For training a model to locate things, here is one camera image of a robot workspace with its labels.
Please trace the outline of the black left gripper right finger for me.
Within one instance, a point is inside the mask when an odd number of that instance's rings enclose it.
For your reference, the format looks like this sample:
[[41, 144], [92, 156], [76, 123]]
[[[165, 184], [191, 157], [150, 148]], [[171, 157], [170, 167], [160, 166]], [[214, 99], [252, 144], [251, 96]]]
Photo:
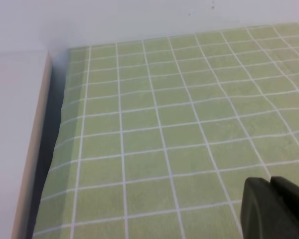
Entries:
[[273, 176], [270, 185], [286, 207], [293, 225], [299, 228], [299, 186], [282, 176]]

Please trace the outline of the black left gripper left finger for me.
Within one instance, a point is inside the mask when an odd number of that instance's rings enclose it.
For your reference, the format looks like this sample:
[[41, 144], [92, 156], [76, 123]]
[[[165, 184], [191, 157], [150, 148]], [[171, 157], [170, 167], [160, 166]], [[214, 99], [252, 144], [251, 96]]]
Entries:
[[245, 239], [294, 238], [290, 211], [263, 178], [245, 180], [240, 221]]

